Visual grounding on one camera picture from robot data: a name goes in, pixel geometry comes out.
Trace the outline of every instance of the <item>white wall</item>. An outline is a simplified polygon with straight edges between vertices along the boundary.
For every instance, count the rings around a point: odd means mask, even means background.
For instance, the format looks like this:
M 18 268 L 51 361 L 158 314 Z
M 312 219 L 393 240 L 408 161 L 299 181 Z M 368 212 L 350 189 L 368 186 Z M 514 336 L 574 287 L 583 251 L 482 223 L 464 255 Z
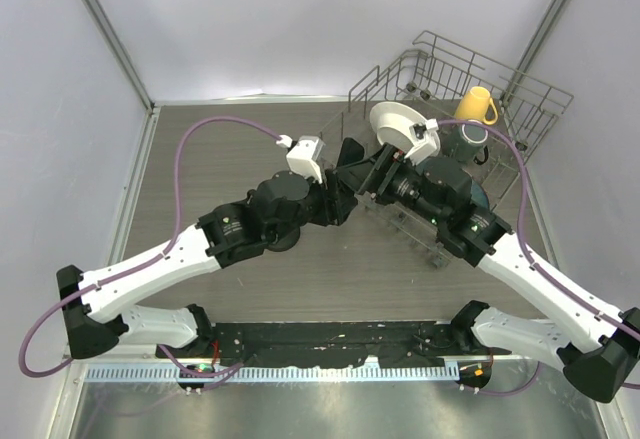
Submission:
M 531 71 L 575 94 L 531 163 L 559 260 L 622 309 L 640 307 L 638 11 L 571 0 Z M 640 394 L 627 395 L 640 417 Z
M 18 347 L 57 300 L 55 272 L 106 259 L 144 111 L 80 0 L 0 0 L 0 435 L 43 439 L 62 374 Z M 55 317 L 29 364 L 60 361 Z
M 346 94 L 423 29 L 516 64 L 550 0 L 101 0 L 156 100 Z

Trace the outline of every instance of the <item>wire rack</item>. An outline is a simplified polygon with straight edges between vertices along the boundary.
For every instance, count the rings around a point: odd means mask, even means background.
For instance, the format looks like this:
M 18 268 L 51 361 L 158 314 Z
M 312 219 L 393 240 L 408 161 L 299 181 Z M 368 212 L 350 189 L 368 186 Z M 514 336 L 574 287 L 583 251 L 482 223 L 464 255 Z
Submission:
M 573 100 L 568 92 L 433 32 L 423 31 L 412 46 L 387 68 L 371 69 L 349 90 L 345 108 L 319 133 L 327 145 L 321 158 L 326 167 L 335 166 L 345 137 L 358 140 L 367 154 L 379 148 L 369 126 L 369 112 L 381 101 L 402 102 L 428 119 L 441 119 L 453 115 L 471 87 L 485 87 L 499 110 L 494 127 L 512 138 L 526 163 Z M 451 130 L 444 128 L 441 136 Z M 487 162 L 464 168 L 495 208 L 517 182 L 519 173 L 506 145 L 493 137 L 487 145 Z M 428 264 L 438 269 L 450 262 L 451 257 L 436 241 L 432 225 L 402 206 L 383 207 L 367 196 L 359 199 L 383 223 L 424 248 Z

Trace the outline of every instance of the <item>gray floor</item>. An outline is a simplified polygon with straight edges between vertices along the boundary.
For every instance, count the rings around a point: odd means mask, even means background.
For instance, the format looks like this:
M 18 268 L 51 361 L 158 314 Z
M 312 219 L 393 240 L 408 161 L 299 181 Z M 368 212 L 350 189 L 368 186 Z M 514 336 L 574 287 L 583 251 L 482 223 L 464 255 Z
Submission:
M 173 229 L 173 159 L 184 131 L 195 121 L 233 114 L 279 133 L 315 134 L 344 103 L 250 104 L 162 109 L 127 246 L 127 257 L 169 238 Z M 183 226 L 216 206 L 241 199 L 259 182 L 286 168 L 284 150 L 258 132 L 212 124 L 189 142 L 182 165 Z M 515 224 L 519 189 L 499 211 Z M 541 251 L 529 214 L 529 242 Z M 197 303 L 213 321 L 327 321 L 448 319 L 471 299 L 511 314 L 540 317 L 498 280 L 461 261 L 427 267 L 402 234 L 356 211 L 340 228 L 307 226 L 291 251 L 234 265 L 191 279 L 149 298 L 144 305 L 179 308 Z
M 490 388 L 505 391 L 523 384 L 535 365 L 499 361 L 494 369 Z M 169 383 L 86 384 L 70 437 L 607 437 L 595 404 L 550 368 L 530 389 L 509 398 L 476 396 L 448 382 L 230 384 L 189 397 L 177 391 Z M 153 407 L 158 401 L 164 402 Z M 118 417 L 119 412 L 134 417 Z

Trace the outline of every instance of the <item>yellow mug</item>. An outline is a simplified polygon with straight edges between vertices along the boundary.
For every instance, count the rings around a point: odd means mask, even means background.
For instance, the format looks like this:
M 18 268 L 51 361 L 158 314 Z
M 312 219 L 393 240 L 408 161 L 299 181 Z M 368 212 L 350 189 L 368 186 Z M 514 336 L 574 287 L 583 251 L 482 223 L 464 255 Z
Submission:
M 494 116 L 492 121 L 487 121 L 486 117 L 489 106 L 493 109 Z M 474 119 L 491 126 L 498 122 L 498 110 L 493 103 L 491 93 L 484 87 L 475 86 L 464 95 L 453 117 L 456 119 Z

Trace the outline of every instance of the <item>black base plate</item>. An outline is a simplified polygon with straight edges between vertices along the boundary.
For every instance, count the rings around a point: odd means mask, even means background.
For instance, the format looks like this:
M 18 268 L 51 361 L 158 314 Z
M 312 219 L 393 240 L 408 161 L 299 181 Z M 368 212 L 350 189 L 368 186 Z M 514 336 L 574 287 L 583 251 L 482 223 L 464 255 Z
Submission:
M 452 327 L 436 322 L 218 323 L 220 362 L 252 367 L 344 368 L 370 355 L 380 367 L 427 367 L 443 356 L 489 355 L 485 347 L 463 351 Z M 509 354 L 492 350 L 494 355 Z

